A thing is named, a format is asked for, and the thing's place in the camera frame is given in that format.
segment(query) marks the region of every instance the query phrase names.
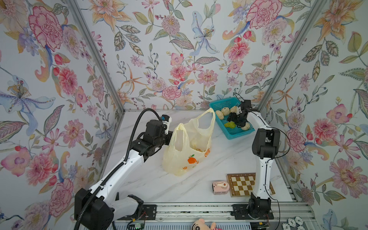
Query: toy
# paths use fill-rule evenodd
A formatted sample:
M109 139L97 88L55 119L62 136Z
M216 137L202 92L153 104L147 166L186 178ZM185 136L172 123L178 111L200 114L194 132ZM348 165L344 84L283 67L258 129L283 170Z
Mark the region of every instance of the toy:
M204 219L199 219L199 220L196 220L194 222L194 224L192 225L191 227L191 230L222 230L222 229L217 229L216 228L216 223L213 222L211 224L211 228L209 228L206 224L205 224L205 220Z
M212 183L213 194L226 194L229 192L230 186L225 181L216 181Z

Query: chessboard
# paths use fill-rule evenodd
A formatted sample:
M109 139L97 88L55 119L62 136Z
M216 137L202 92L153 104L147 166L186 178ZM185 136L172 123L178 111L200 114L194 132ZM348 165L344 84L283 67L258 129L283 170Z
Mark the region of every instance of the chessboard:
M227 179L230 185L231 197L245 197L251 195L255 185L255 173L228 174ZM272 194L275 194L271 183L270 190Z

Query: pink toy camera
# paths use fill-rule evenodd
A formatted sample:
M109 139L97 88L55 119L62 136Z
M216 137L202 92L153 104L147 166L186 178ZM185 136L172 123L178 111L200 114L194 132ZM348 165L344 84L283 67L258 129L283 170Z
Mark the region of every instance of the pink toy camera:
M216 181L212 183L213 194L226 194L229 191L229 184L225 181Z

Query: wall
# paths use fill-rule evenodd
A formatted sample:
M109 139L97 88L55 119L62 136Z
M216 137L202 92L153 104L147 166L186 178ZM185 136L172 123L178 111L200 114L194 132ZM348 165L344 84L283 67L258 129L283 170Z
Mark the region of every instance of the wall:
M125 108L258 104L311 0L78 1Z
M327 2L266 109L290 139L291 185L326 230L368 226L367 9L367 1Z
M0 1L0 40L0 229L69 229L121 114L63 0Z

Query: checkered squares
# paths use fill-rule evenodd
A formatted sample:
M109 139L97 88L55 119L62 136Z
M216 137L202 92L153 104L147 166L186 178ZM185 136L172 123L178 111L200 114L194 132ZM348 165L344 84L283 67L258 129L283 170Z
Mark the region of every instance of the checkered squares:
M237 173L227 175L232 197L250 196L255 185L255 173Z

